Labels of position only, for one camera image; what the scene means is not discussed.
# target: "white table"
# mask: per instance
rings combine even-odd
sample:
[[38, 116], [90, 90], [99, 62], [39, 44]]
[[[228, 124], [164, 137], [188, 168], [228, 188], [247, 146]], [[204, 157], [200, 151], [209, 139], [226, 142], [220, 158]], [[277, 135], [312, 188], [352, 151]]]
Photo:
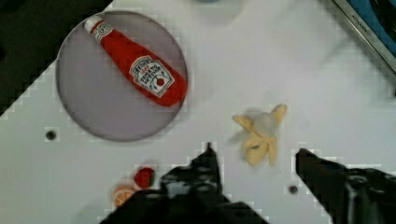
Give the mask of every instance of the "white table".
[[[108, 10], [115, 8], [142, 12], [177, 38], [190, 68], [187, 113], [150, 139], [96, 139], [63, 111], [53, 64], [0, 118], [1, 223], [98, 223], [113, 209], [111, 190], [138, 165], [158, 163], [159, 177], [209, 141], [224, 193], [272, 224], [329, 223], [293, 172], [300, 147], [350, 167], [396, 171], [391, 86], [318, 0], [120, 0]], [[279, 103], [289, 111], [276, 166], [252, 168], [232, 115]], [[293, 184], [298, 195], [287, 192]]]

